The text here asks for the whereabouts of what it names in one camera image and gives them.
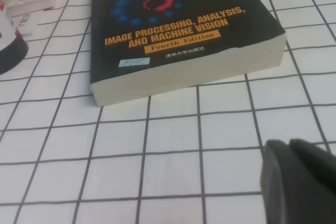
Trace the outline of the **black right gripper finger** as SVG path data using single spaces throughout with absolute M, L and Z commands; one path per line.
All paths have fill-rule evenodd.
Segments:
M 335 156 L 304 140 L 268 140 L 260 178 L 267 223 L 335 223 Z

